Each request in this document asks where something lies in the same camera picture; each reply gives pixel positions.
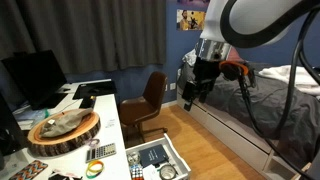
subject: wooden floor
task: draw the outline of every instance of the wooden floor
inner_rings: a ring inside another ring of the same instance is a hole
[[[157,118],[144,123],[144,130],[163,126],[189,165],[192,180],[264,179],[178,105],[163,108]],[[146,137],[146,141],[162,136]]]

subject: cable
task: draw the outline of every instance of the cable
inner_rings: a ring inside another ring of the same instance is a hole
[[[298,60],[300,60],[301,64],[306,68],[308,73],[315,79],[315,81],[320,84],[320,78],[319,76],[313,71],[312,67],[308,63],[305,54],[304,54],[304,48],[303,48],[303,41],[306,37],[306,34],[308,32],[308,29],[310,25],[312,24],[314,18],[316,17],[317,13],[319,12],[320,8],[317,7],[313,10],[310,11],[308,14],[307,18],[305,19],[302,28],[299,33],[298,37],[298,42],[296,44],[293,58],[291,61],[291,69],[290,69],[290,77],[289,77],[289,84],[288,84],[288,92],[287,92],[287,98],[286,98],[286,103],[285,103],[285,108],[282,114],[282,117],[280,119],[279,124],[277,125],[276,129],[271,133],[271,137],[278,137],[280,135],[280,130],[284,126],[288,114],[290,111],[291,103],[292,103],[292,96],[294,92],[294,82],[295,82],[295,76],[296,76],[296,66]],[[242,93],[243,100],[245,102],[245,105],[247,107],[249,116],[251,118],[251,123],[253,130],[264,140],[268,143],[268,145],[289,165],[291,166],[295,171],[297,171],[302,177],[307,178],[307,179],[313,179],[311,176],[300,170],[300,168],[296,167],[294,164],[292,164],[286,157],[284,157],[280,151],[278,151],[277,147],[270,141],[270,139],[266,138],[265,134],[258,128],[256,119],[254,117],[254,114],[252,112],[252,106],[251,106],[251,100],[250,100],[250,93],[245,85],[244,82],[244,77],[241,75],[239,77],[239,85]]]

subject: notebook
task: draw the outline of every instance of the notebook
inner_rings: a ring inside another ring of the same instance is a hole
[[[147,167],[150,164],[159,164],[169,159],[166,151],[161,144],[140,150],[139,153],[141,158],[141,165],[143,167]]]

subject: wooden tree slice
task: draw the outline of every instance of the wooden tree slice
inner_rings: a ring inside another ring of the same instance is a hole
[[[56,114],[41,121],[34,126],[29,134],[29,149],[32,153],[39,156],[56,156],[75,150],[86,143],[86,140],[93,138],[100,129],[100,118],[95,112],[84,116],[81,124],[74,130],[61,136],[44,138],[40,137],[42,126],[52,118],[58,118],[63,114]]]

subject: chair leg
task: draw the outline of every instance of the chair leg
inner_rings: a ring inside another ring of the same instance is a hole
[[[141,137],[143,138],[143,141],[144,141],[144,142],[145,142],[145,138],[144,138],[144,135],[145,135],[145,134],[149,134],[149,133],[151,133],[151,132],[155,132],[155,131],[159,131],[159,130],[162,130],[163,133],[167,133],[167,132],[168,132],[168,129],[167,129],[167,128],[164,128],[164,127],[143,131],[142,123],[139,123],[139,124],[138,124],[138,129],[139,129],[139,133],[141,134]]]
[[[139,130],[139,135],[140,135],[140,137],[142,138],[142,141],[143,141],[143,143],[145,143],[146,142],[146,139],[144,138],[144,135],[143,135],[143,131],[142,131],[142,123],[139,123],[138,125],[137,125],[137,127],[138,127],[138,130]]]

